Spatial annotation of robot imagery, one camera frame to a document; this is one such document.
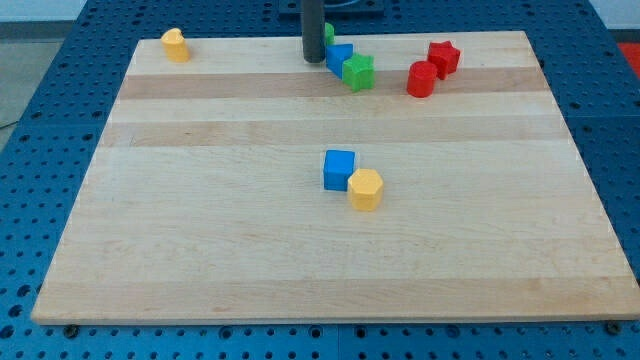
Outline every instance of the wooden board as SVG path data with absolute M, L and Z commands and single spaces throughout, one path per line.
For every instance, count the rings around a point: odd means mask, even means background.
M 429 41 L 462 49 L 405 94 Z M 33 311 L 41 324 L 625 319 L 640 291 L 522 32 L 343 36 L 352 94 L 298 38 L 138 44 Z M 385 180 L 322 190 L 324 151 Z

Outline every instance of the blue block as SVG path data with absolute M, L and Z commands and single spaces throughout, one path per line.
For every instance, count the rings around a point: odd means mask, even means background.
M 353 174 L 355 160 L 353 151 L 327 150 L 323 169 L 325 190 L 347 191 L 347 180 Z
M 342 79 L 342 63 L 353 55 L 353 44 L 327 46 L 327 68 Z

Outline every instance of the building block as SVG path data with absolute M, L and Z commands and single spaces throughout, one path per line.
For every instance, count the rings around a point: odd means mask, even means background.
M 354 53 L 349 60 L 345 60 L 342 63 L 342 82 L 349 85 L 353 92 L 373 89 L 375 85 L 373 56 Z
M 169 60 L 178 63 L 189 61 L 189 49 L 180 29 L 168 30 L 162 35 L 160 41 Z
M 355 168 L 353 151 L 327 150 L 324 157 L 325 190 L 347 191 L 347 181 Z
M 433 93 L 438 68 L 428 61 L 416 61 L 409 68 L 407 92 L 414 97 L 424 98 Z
M 327 68 L 342 79 L 342 63 L 353 55 L 353 44 L 327 46 Z
M 384 181 L 374 169 L 358 169 L 348 180 L 347 198 L 358 211 L 374 211 L 382 200 Z
M 432 42 L 429 44 L 429 54 L 427 61 L 433 63 L 438 68 L 438 77 L 445 80 L 448 74 L 458 70 L 460 62 L 460 50 L 453 47 L 451 41 L 443 43 Z
M 326 46 L 333 45 L 335 43 L 336 30 L 330 23 L 324 23 L 324 44 Z

